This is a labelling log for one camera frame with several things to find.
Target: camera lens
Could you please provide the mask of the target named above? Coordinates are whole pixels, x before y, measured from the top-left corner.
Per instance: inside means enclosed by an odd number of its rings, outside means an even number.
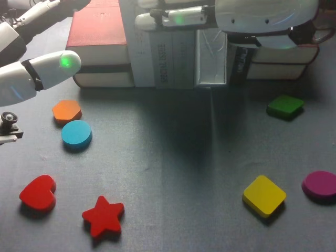
[[[17,115],[11,112],[3,112],[1,114],[1,128],[2,129],[10,129],[14,123],[17,122]]]

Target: blue round block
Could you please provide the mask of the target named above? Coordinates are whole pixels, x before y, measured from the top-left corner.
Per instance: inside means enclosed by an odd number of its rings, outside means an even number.
[[[90,144],[92,131],[87,122],[76,120],[63,127],[61,136],[66,147],[78,150],[84,149]]]

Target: green light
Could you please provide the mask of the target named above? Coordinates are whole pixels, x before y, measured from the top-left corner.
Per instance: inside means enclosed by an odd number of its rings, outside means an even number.
[[[184,18],[183,18],[183,16],[182,16],[182,15],[177,16],[176,19],[175,19],[175,23],[176,23],[177,25],[183,25],[183,23],[184,23]]]
[[[72,63],[69,57],[66,56],[62,56],[60,59],[60,66],[63,68],[71,68],[72,67]]]

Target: row of books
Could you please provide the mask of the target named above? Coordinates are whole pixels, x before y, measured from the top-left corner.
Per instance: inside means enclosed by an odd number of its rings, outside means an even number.
[[[148,34],[133,27],[129,32],[131,23],[123,19],[119,5],[127,2],[132,3],[124,6],[128,12],[137,8],[134,0],[91,0],[74,14],[66,49],[82,60],[74,76],[80,87],[193,89],[246,79],[292,80],[319,52],[317,45],[287,50],[235,47],[218,29]]]

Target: gray table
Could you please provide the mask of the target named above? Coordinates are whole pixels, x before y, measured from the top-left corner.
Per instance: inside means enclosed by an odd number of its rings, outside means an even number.
[[[71,20],[36,36],[24,59],[62,50]],[[19,115],[23,139],[0,147],[1,252],[336,250],[336,206],[301,190],[317,169],[336,172],[336,38],[323,44],[300,82],[251,82],[223,90],[80,90],[72,79],[35,99],[1,108]],[[305,100],[292,122],[265,113],[289,92]],[[52,107],[79,101],[93,130],[89,149],[66,152]],[[45,218],[20,211],[35,177],[57,183]],[[260,174],[286,193],[286,208],[265,224],[242,203]],[[81,213],[97,197],[123,202],[122,235],[93,243]]]

